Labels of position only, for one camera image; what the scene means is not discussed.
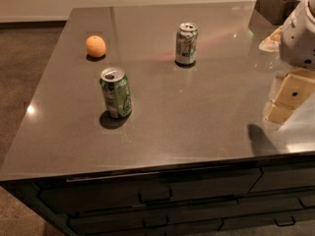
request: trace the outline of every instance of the floor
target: floor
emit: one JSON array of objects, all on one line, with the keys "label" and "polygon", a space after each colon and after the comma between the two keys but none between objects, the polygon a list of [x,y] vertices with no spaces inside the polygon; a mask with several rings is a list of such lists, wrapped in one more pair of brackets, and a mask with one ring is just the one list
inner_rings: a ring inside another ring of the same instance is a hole
[{"label": "floor", "polygon": [[[0,167],[18,131],[62,28],[0,29]],[[198,236],[311,236],[314,221]],[[0,188],[0,236],[63,236]]]}]

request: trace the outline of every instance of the table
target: table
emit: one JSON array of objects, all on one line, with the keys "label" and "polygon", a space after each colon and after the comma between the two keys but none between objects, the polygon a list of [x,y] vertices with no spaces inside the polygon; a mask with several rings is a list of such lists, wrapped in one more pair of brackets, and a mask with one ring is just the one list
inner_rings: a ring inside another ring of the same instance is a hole
[{"label": "table", "polygon": [[[276,27],[252,3],[74,9],[0,170],[1,185],[67,235],[183,235],[314,219],[314,125],[262,125],[289,69],[258,45]],[[196,65],[174,63],[182,22]],[[100,35],[106,57],[87,59]],[[133,112],[99,85],[129,78]]]}]

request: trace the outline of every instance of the can lid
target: can lid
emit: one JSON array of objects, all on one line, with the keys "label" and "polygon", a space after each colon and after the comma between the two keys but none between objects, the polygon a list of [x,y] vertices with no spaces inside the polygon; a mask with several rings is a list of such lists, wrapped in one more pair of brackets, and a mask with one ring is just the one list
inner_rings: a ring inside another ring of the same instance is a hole
[{"label": "can lid", "polygon": [[183,24],[180,24],[179,27],[181,30],[184,30],[184,31],[194,31],[198,29],[197,25],[194,23],[183,23]]},{"label": "can lid", "polygon": [[100,78],[109,83],[119,82],[125,76],[120,67],[108,67],[100,73]]}]

